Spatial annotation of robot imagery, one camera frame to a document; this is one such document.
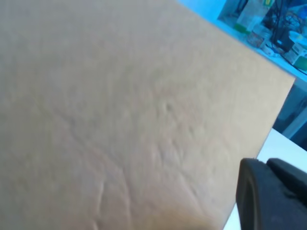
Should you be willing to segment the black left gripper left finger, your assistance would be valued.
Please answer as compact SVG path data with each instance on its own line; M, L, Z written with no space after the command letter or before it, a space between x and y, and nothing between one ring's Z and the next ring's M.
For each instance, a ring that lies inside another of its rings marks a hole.
M257 159L240 162L236 204L243 230L305 230L307 204L301 203L274 172Z

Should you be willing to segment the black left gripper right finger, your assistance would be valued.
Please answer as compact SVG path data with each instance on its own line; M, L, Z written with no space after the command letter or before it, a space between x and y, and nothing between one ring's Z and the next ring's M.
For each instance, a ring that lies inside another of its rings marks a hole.
M301 203L307 203L306 172L278 158L270 158L266 164Z

